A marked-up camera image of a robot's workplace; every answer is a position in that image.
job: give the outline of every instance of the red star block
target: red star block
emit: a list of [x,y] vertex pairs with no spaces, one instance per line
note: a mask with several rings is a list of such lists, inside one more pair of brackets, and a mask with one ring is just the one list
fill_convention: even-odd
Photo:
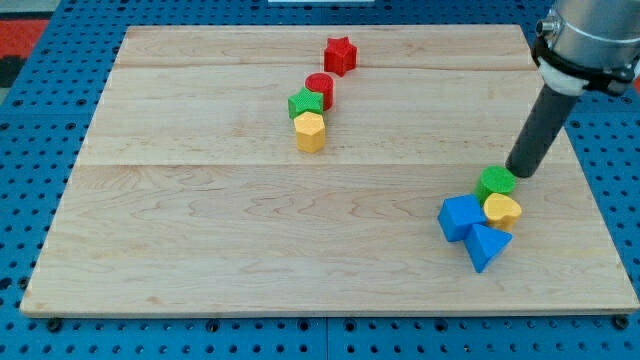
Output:
[[327,48],[324,50],[324,71],[334,72],[342,77],[344,74],[356,68],[356,54],[358,48],[349,42],[348,37],[340,39],[327,39]]

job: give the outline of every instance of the green block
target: green block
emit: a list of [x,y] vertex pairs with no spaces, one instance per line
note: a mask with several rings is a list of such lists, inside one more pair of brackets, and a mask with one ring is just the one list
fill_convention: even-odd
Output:
[[482,170],[473,193],[482,206],[489,195],[493,193],[509,195],[515,187],[516,177],[511,171],[502,166],[489,166]]
[[322,115],[322,93],[302,87],[299,93],[289,97],[289,118],[295,119],[305,111]]

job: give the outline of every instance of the blue triangular prism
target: blue triangular prism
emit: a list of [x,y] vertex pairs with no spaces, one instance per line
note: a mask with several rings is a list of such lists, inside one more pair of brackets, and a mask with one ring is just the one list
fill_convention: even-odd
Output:
[[507,247],[513,235],[485,225],[473,224],[464,244],[476,272],[483,272]]

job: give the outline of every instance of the blue pegboard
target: blue pegboard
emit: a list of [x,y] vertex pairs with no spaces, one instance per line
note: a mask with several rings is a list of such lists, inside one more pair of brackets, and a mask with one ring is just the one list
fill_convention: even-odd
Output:
[[[534,24],[551,2],[377,0],[366,7],[268,7],[265,0],[63,0],[0,108],[0,359],[640,357],[637,314],[628,321],[596,316],[57,323],[18,311],[127,26],[501,23],[520,24],[531,41]],[[566,129],[638,291],[640,98],[633,91],[621,98],[587,94]]]

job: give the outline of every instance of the black cylinder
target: black cylinder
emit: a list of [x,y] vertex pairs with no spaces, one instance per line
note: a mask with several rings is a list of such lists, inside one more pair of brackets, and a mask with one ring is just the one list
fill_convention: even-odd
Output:
[[532,176],[576,102],[577,96],[560,94],[545,85],[511,149],[507,169],[520,178]]

